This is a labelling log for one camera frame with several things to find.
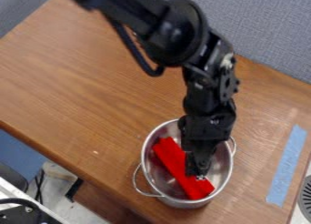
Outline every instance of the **metal bowl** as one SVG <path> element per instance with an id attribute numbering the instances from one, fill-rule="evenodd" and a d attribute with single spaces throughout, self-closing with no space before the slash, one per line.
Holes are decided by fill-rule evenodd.
<path id="1" fill-rule="evenodd" d="M 173 137 L 175 142 L 181 145 L 182 142 L 181 130 L 178 128 L 178 119 L 171 120 L 158 126 L 145 140 L 142 147 L 142 164 L 138 166 L 134 172 L 134 187 L 145 196 L 159 198 L 166 204 L 175 208 L 199 208 L 205 206 L 223 191 L 223 188 L 231 177 L 234 155 L 237 152 L 235 140 L 231 138 L 234 142 L 234 150 L 231 150 L 227 142 L 223 142 L 217 147 L 217 152 L 213 156 L 210 173 L 207 177 L 215 187 L 214 192 L 203 199 L 191 200 L 187 198 L 177 179 L 167 171 L 153 150 L 154 144 L 162 137 Z M 137 174 L 141 168 L 155 194 L 141 191 L 137 186 Z"/>

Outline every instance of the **blue tape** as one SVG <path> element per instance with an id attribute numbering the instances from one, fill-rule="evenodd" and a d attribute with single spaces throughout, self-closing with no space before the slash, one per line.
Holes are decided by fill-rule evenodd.
<path id="1" fill-rule="evenodd" d="M 283 206 L 287 197 L 298 159 L 305 147 L 306 135 L 306 131 L 298 125 L 295 125 L 266 198 L 269 203 L 277 204 L 281 207 Z"/>

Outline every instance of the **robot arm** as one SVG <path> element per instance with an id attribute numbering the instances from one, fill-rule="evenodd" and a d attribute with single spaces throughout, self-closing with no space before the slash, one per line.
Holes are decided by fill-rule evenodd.
<path id="1" fill-rule="evenodd" d="M 205 177 L 218 144 L 227 140 L 237 120 L 233 95 L 238 92 L 235 57 L 230 43 L 209 26 L 198 5 L 190 0 L 75 0 L 98 9 L 109 19 L 131 54 L 150 76 L 166 66 L 183 68 L 187 94 L 186 116 L 179 120 L 186 174 Z M 126 25 L 158 64 L 154 70 L 133 43 Z"/>

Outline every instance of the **wooden table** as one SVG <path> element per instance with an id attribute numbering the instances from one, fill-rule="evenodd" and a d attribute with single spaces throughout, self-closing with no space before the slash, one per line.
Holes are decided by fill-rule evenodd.
<path id="1" fill-rule="evenodd" d="M 157 223 L 285 223 L 311 151 L 308 136 L 283 208 L 266 203 L 291 128 L 311 131 L 311 86 L 238 57 L 235 171 L 203 209 L 178 210 L 131 184 L 143 139 L 183 115 L 182 71 L 149 77 L 101 14 L 51 0 L 0 40 L 0 127 Z"/>

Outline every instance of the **floor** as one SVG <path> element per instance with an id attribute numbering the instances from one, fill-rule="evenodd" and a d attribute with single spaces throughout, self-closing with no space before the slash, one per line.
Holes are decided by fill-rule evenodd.
<path id="1" fill-rule="evenodd" d="M 102 219 L 86 207 L 77 202 L 73 203 L 65 197 L 74 182 L 66 179 L 46 176 L 43 183 L 43 200 L 45 206 L 49 207 L 57 214 L 61 215 L 70 223 L 74 224 L 109 224 L 109 221 Z M 34 198 L 37 193 L 35 181 L 30 185 L 29 195 Z"/>

